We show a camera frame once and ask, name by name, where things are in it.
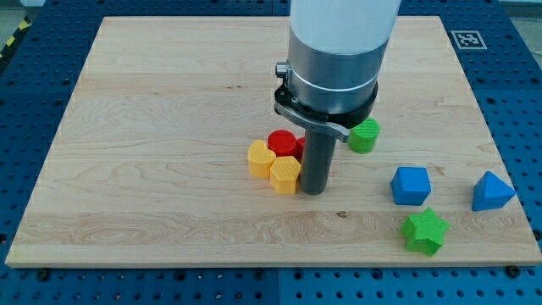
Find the green star-shaped block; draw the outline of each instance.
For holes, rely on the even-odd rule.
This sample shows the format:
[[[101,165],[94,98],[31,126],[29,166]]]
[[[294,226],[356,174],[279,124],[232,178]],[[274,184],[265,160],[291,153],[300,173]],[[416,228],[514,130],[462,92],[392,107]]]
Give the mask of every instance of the green star-shaped block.
[[[444,245],[444,234],[449,228],[450,224],[431,208],[409,215],[401,226],[401,232],[407,238],[406,250],[432,257]]]

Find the yellow hexagonal prism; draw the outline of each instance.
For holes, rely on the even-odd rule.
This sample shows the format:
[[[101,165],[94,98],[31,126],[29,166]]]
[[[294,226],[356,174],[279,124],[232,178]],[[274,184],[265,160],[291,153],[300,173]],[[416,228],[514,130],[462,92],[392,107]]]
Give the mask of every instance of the yellow hexagonal prism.
[[[281,195],[295,194],[301,165],[295,157],[277,157],[271,165],[271,186]]]

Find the green block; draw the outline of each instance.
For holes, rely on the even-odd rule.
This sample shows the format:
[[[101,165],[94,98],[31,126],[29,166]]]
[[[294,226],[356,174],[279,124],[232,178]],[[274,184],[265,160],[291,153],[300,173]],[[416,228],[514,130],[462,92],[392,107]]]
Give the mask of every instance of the green block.
[[[371,118],[366,119],[350,130],[348,146],[356,153],[370,153],[373,151],[379,133],[379,123]]]
[[[406,250],[432,257],[444,246],[444,234],[449,228],[450,224],[431,208],[408,216],[401,226],[401,233],[407,238]]]

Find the wood grain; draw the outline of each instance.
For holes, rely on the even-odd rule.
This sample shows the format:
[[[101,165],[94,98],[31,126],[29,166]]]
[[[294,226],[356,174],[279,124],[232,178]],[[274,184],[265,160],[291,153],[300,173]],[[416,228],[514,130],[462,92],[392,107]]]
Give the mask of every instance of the wood grain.
[[[15,268],[534,265],[514,197],[473,213],[501,157],[436,17],[397,20],[379,77],[374,152],[338,143],[322,196],[279,196],[248,174],[252,141],[302,130],[273,111],[285,18],[105,18],[9,251]],[[423,207],[393,204],[397,166],[428,168]],[[451,223],[432,258],[399,227]],[[346,217],[338,212],[345,211]]]

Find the blue block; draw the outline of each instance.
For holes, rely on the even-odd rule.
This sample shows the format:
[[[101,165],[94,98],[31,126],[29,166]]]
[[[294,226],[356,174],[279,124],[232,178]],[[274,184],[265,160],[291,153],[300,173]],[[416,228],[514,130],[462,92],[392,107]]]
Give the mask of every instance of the blue block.
[[[473,211],[502,208],[514,195],[516,192],[510,186],[487,171],[474,187]]]
[[[427,169],[399,167],[391,181],[391,190],[395,204],[421,206],[431,192]]]

